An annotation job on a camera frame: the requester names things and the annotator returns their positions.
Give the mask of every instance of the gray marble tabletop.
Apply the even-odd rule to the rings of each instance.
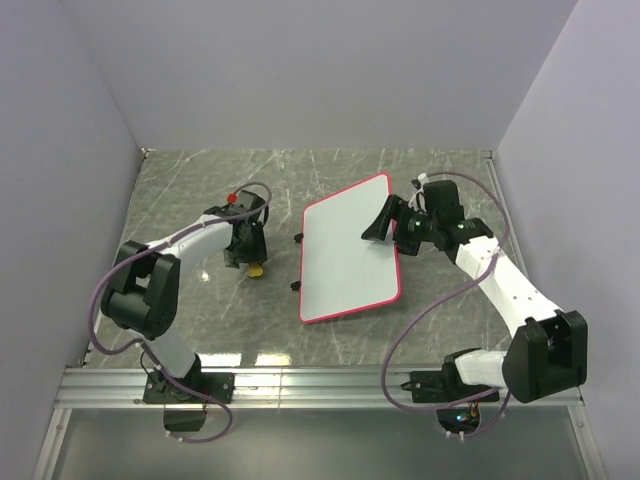
[[[333,321],[303,325],[298,295],[301,229],[306,205],[377,172],[388,172],[394,193],[413,192],[411,179],[440,169],[471,174],[492,187],[487,160],[477,150],[242,150],[150,152],[132,198],[124,239],[160,239],[222,205],[247,180],[261,180],[274,193],[265,227],[269,260],[261,279],[225,268],[222,253],[204,259],[182,277],[178,329],[205,366],[302,366],[380,364],[389,343],[411,317],[467,280],[446,256],[423,245],[418,257],[401,256],[403,291],[393,304]],[[483,218],[496,234],[503,224],[486,195],[458,181],[469,216]],[[507,247],[512,255],[512,248]],[[128,340],[108,319],[98,334],[110,347]],[[441,363],[469,347],[506,348],[510,337],[497,311],[478,289],[446,303],[414,329],[398,349],[395,364]],[[138,349],[89,356],[87,367],[138,366]]]

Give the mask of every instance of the white wall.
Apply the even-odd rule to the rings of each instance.
[[[576,0],[61,0],[139,145],[498,146]]]
[[[0,465],[30,478],[139,154],[55,0],[0,2]]]
[[[589,323],[585,398],[612,479],[640,456],[640,2],[581,0],[498,149],[533,279]]]

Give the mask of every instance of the tabletop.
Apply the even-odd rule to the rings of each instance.
[[[410,181],[422,172],[456,170],[492,191],[495,182],[479,150],[238,150],[152,151],[144,160],[133,193],[123,240],[160,239],[196,220],[207,208],[248,180],[273,190],[265,226],[269,260],[260,279],[226,268],[222,253],[204,259],[181,277],[176,325],[204,366],[379,365],[409,320],[427,304],[468,277],[448,258],[424,244],[417,257],[400,256],[402,294],[387,306],[304,325],[298,294],[290,284],[300,276],[300,232],[306,205],[378,172],[391,176],[393,193],[408,197]],[[476,185],[456,179],[468,217],[503,232],[500,213]],[[511,244],[505,246],[512,258]],[[98,336],[109,347],[128,334],[102,318]],[[425,317],[398,348],[395,364],[441,363],[465,348],[502,350],[510,341],[498,312],[479,289],[441,305]],[[139,349],[104,357],[92,352],[88,368],[133,368]]]

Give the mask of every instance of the yellow object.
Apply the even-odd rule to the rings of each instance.
[[[250,263],[249,269],[247,270],[247,275],[249,278],[259,278],[264,274],[264,270],[257,263]]]

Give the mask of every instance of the white board with red border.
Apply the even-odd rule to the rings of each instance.
[[[313,323],[394,302],[400,265],[391,241],[360,236],[391,193],[380,173],[308,205],[302,215],[300,321]]]

